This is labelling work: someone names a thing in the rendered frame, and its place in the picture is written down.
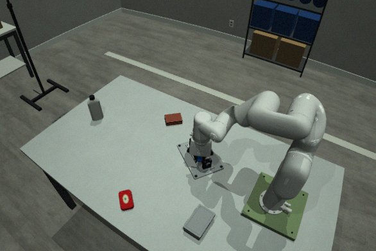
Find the brass ball valve with blue handle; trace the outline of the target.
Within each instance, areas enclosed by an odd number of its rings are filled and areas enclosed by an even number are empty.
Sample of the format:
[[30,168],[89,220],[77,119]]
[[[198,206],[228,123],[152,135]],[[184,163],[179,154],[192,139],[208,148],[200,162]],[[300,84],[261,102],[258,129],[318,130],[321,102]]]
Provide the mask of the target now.
[[[189,139],[189,144],[186,144],[187,149],[189,148],[190,141],[191,141],[191,138]],[[215,168],[215,166],[212,163],[212,159],[211,158],[209,158],[209,157],[205,158],[205,161],[203,161],[203,163],[201,163],[201,160],[202,160],[202,157],[198,156],[196,165],[199,168],[199,170],[200,170],[201,173],[203,173],[205,171],[208,171],[210,169]]]

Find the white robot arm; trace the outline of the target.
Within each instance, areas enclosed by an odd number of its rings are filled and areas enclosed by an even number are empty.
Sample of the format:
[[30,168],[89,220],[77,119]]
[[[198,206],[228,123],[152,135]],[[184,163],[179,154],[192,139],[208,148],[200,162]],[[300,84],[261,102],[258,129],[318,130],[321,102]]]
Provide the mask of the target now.
[[227,108],[214,121],[208,112],[198,112],[190,133],[196,143],[205,144],[209,139],[220,143],[231,127],[238,123],[242,127],[251,126],[267,134],[292,139],[267,192],[263,191],[259,197],[262,210],[272,215],[283,210],[291,213],[292,209],[288,208],[291,204],[286,200],[296,197],[306,183],[326,128],[325,109],[312,94],[298,95],[291,102],[287,114],[278,113],[279,108],[277,94],[264,91],[241,105]]

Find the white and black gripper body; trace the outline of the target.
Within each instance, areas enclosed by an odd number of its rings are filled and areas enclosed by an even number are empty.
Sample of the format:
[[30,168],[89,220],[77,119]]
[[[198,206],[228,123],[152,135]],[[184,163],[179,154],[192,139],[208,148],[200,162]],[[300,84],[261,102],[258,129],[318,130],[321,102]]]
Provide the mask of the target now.
[[189,154],[201,157],[210,157],[212,148],[212,141],[209,141],[205,144],[199,144],[194,141],[191,137],[190,145],[189,145]]

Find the reddish-brown rectangular block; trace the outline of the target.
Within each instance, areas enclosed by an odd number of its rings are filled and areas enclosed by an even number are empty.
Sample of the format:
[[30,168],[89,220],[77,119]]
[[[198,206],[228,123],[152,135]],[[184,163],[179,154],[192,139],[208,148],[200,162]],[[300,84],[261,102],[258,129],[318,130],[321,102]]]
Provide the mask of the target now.
[[166,126],[182,124],[181,113],[164,115]]

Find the grey bottle with black cap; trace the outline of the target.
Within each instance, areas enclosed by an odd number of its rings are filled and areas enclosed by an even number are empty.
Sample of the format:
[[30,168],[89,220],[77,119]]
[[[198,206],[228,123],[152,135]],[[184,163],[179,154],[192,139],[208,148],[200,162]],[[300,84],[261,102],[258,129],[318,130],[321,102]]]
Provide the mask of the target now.
[[97,121],[103,119],[103,112],[99,100],[95,98],[94,95],[90,95],[89,99],[90,100],[88,100],[87,105],[89,107],[92,120]]

